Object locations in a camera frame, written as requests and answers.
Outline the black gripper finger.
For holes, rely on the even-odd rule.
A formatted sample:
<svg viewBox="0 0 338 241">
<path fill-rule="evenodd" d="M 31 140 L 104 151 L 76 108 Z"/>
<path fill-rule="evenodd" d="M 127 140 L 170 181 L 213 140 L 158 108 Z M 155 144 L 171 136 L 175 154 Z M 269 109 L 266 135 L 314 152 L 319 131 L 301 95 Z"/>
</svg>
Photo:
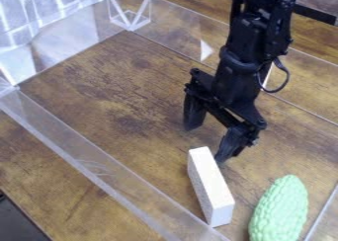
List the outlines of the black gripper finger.
<svg viewBox="0 0 338 241">
<path fill-rule="evenodd" d="M 257 144 L 259 130 L 245 125 L 231 126 L 222 137 L 215 161 L 223 164 L 230 158 L 237 157 L 246 147 Z"/>
<path fill-rule="evenodd" d="M 203 125 L 206 107 L 203 101 L 195 96 L 186 94 L 183 101 L 183 126 L 186 130 L 194 130 Z"/>
</svg>

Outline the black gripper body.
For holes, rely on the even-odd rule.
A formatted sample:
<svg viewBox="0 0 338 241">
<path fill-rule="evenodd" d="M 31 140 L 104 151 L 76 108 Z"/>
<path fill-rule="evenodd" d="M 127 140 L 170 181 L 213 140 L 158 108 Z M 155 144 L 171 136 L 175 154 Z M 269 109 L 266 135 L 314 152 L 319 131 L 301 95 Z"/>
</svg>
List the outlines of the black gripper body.
<svg viewBox="0 0 338 241">
<path fill-rule="evenodd" d="M 221 49 L 219 58 L 215 75 L 198 68 L 190 70 L 185 96 L 190 94 L 199 98 L 206 113 L 215 116 L 226 127 L 245 125 L 263 130 L 267 122 L 255 107 L 261 92 L 257 79 L 259 63 L 243 61 L 226 47 Z"/>
</svg>

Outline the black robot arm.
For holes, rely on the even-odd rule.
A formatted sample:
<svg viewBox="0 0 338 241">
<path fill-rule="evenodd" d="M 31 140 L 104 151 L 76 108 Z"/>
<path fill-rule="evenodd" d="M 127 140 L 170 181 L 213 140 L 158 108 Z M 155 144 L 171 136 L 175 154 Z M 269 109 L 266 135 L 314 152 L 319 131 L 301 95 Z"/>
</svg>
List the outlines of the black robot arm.
<svg viewBox="0 0 338 241">
<path fill-rule="evenodd" d="M 185 85 L 183 126 L 193 130 L 214 116 L 227 127 L 215 154 L 218 163 L 253 146 L 267 122 L 255 107 L 270 69 L 286 70 L 279 57 L 291 44 L 295 0 L 233 0 L 230 32 L 219 51 L 217 72 L 190 70 Z"/>
</svg>

